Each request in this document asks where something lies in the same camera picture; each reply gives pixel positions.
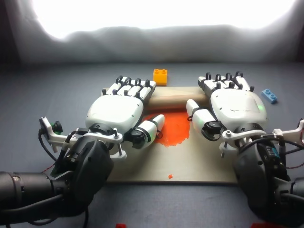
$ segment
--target blue toy brick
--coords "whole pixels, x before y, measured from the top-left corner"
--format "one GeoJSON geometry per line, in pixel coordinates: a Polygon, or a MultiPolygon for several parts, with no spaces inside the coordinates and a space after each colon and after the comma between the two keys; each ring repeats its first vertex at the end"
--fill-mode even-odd
{"type": "Polygon", "coordinates": [[[262,91],[262,96],[266,98],[267,101],[274,104],[277,102],[277,97],[274,95],[269,89],[265,89],[262,91]]]}

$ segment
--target wooden board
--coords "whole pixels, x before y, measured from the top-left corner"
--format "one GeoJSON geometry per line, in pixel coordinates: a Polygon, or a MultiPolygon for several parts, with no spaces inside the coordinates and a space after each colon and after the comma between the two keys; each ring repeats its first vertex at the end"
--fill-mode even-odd
{"type": "MultiPolygon", "coordinates": [[[[203,94],[197,87],[157,87],[153,96],[203,94]]],[[[189,138],[176,146],[165,147],[153,143],[143,150],[135,150],[130,142],[122,148],[127,152],[124,161],[115,162],[108,182],[222,182],[236,183],[232,169],[234,156],[220,157],[220,141],[210,142],[197,134],[192,123],[189,138]]],[[[110,153],[117,152],[114,147],[110,153]]]]}

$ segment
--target robotic arm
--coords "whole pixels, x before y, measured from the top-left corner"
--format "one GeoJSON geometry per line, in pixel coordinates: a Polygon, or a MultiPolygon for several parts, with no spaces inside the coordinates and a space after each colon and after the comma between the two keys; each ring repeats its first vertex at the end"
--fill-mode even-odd
{"type": "Polygon", "coordinates": [[[280,225],[303,224],[304,178],[290,180],[285,156],[304,149],[304,120],[295,130],[274,129],[266,134],[265,107],[241,72],[216,75],[215,80],[207,73],[198,83],[210,98],[210,109],[188,100],[188,120],[208,140],[224,141],[220,145],[222,158],[225,153],[237,154],[233,168],[251,210],[259,218],[280,225]],[[286,152],[286,143],[298,149],[286,152]]]}
{"type": "Polygon", "coordinates": [[[77,128],[68,136],[60,135],[63,130],[59,121],[50,124],[46,117],[40,118],[38,137],[55,166],[49,176],[0,172],[0,225],[45,225],[85,211],[85,227],[87,207],[106,182],[114,161],[127,157],[121,143],[130,141],[134,148],[144,148],[158,137],[164,125],[164,115],[141,122],[155,86],[154,81],[118,77],[90,107],[85,120],[87,128],[77,128]],[[57,159],[47,150],[41,136],[54,152],[61,147],[57,159]],[[118,152],[110,155],[115,145],[118,152]]]}

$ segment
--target wooden rolling pin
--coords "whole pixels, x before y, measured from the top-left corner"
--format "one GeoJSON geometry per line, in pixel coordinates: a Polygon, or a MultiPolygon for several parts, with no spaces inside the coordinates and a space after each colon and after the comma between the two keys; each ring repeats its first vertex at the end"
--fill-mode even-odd
{"type": "Polygon", "coordinates": [[[186,110],[186,103],[193,99],[199,106],[209,106],[209,99],[204,94],[152,96],[145,107],[147,111],[161,111],[170,109],[186,110]]]}

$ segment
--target gray table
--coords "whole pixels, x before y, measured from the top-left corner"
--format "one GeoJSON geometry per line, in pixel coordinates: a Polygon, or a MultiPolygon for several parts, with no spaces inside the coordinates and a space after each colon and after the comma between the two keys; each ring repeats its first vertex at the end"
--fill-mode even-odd
{"type": "MultiPolygon", "coordinates": [[[[59,120],[64,134],[84,127],[84,119],[101,89],[117,76],[152,79],[153,69],[168,69],[168,86],[197,86],[197,78],[210,72],[240,70],[255,92],[269,88],[279,102],[266,100],[267,131],[294,129],[304,117],[302,91],[304,64],[108,64],[0,68],[0,169],[39,172],[52,160],[38,141],[38,119],[59,120]]],[[[287,157],[287,165],[302,163],[303,153],[287,157]]],[[[304,167],[289,170],[292,178],[303,176],[304,167]]],[[[235,186],[202,185],[107,185],[89,207],[91,228],[248,228],[260,222],[249,210],[246,197],[235,186]]],[[[84,215],[61,218],[47,227],[82,227],[84,215]]],[[[12,227],[31,227],[16,224],[12,227]]]]}

